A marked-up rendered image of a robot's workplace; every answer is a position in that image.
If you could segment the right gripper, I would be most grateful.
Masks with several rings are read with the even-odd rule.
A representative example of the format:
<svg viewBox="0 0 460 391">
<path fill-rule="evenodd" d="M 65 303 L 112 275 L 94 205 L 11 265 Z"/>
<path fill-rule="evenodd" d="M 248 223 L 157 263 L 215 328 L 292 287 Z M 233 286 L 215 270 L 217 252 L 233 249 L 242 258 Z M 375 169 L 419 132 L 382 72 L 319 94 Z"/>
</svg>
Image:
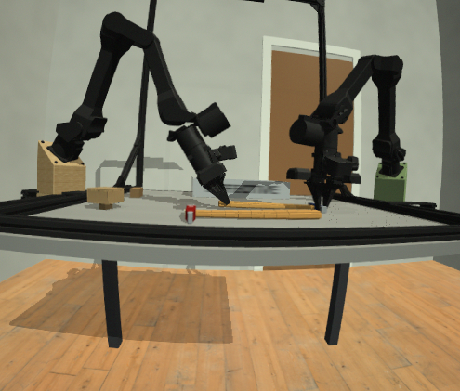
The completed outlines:
<svg viewBox="0 0 460 391">
<path fill-rule="evenodd" d="M 185 155 L 186 157 L 188 156 L 187 159 L 191 163 L 196 175 L 201 171 L 197 176 L 200 185 L 228 205 L 230 200 L 223 183 L 227 169 L 223 163 L 213 163 L 208 151 L 209 149 L 208 145 L 204 142 L 186 152 Z M 212 164 L 212 166 L 209 166 L 210 164 Z M 207 166 L 208 168 L 205 168 Z"/>
</svg>

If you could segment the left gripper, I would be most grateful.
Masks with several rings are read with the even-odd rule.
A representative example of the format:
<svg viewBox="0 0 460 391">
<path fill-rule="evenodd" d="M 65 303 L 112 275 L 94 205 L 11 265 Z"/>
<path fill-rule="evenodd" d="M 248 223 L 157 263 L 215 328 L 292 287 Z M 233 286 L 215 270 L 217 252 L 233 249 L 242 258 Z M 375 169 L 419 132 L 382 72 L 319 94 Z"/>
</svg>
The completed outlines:
<svg viewBox="0 0 460 391">
<path fill-rule="evenodd" d="M 335 195 L 335 192 L 340 187 L 344 187 L 344 185 L 341 183 L 352 182 L 353 184 L 361 184 L 361 176 L 359 173 L 351 173 L 351 176 L 331 177 L 331 173 L 326 170 L 325 172 L 320 172 L 320 161 L 324 151 L 329 151 L 329 156 L 335 156 L 337 149 L 316 148 L 314 149 L 314 153 L 312 153 L 311 156 L 314 157 L 314 165 L 311 169 L 311 172 L 306 168 L 289 168 L 286 173 L 286 179 L 307 180 L 307 182 L 304 182 L 304 184 L 308 185 L 317 210 L 321 209 L 321 203 L 322 206 L 326 206 L 328 208 L 333 196 Z M 318 175 L 320 173 L 322 173 L 323 178 L 322 176 Z M 331 176 L 328 176 L 327 174 Z M 322 183 L 322 179 L 326 180 L 326 183 Z"/>
</svg>

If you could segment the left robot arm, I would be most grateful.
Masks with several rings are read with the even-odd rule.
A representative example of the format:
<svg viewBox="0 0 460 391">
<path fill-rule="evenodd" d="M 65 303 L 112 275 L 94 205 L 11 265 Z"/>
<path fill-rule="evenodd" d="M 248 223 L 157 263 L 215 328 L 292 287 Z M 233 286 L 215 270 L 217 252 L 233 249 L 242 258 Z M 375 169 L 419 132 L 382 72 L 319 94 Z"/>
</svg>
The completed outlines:
<svg viewBox="0 0 460 391">
<path fill-rule="evenodd" d="M 396 84 L 401 78 L 402 68 L 403 61 L 398 55 L 369 55 L 359 58 L 357 65 L 342 85 L 325 97 L 310 116 L 299 114 L 298 120 L 290 127 L 291 141 L 315 146 L 315 149 L 337 149 L 338 134 L 343 134 L 338 124 L 343 124 L 348 119 L 353 110 L 355 97 L 372 76 L 372 81 L 378 89 L 378 135 L 373 139 L 372 151 L 376 158 L 382 159 L 379 174 L 396 177 L 404 168 L 400 162 L 406 154 L 395 133 Z M 357 171 L 358 168 L 358 157 L 348 156 L 347 159 L 343 159 L 340 152 L 336 152 L 335 156 L 329 156 L 329 151 L 324 151 L 319 171 L 326 170 L 333 176 L 351 176 L 351 172 Z"/>
</svg>

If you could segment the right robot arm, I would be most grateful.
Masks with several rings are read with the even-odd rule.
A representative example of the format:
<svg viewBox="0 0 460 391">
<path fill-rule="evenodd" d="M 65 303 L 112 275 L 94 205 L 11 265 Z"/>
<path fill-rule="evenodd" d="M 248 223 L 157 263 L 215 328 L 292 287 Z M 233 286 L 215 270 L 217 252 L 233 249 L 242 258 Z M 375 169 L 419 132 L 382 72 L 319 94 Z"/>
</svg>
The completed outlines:
<svg viewBox="0 0 460 391">
<path fill-rule="evenodd" d="M 153 32 L 127 20 L 119 12 L 112 12 L 103 19 L 100 42 L 101 50 L 82 105 L 73 113 L 69 122 L 57 124 L 58 135 L 52 146 L 46 147 L 63 163 L 77 160 L 83 150 L 84 141 L 97 138 L 104 133 L 108 119 L 103 117 L 102 108 L 119 60 L 131 46 L 143 47 L 157 90 L 157 106 L 161 121 L 172 126 L 193 123 L 187 127 L 183 125 L 176 131 L 169 130 L 167 141 L 176 140 L 186 153 L 204 143 L 196 126 L 199 125 L 204 136 L 211 138 L 230 127 L 229 121 L 215 102 L 198 114 L 188 112 L 174 88 L 160 41 Z"/>
</svg>

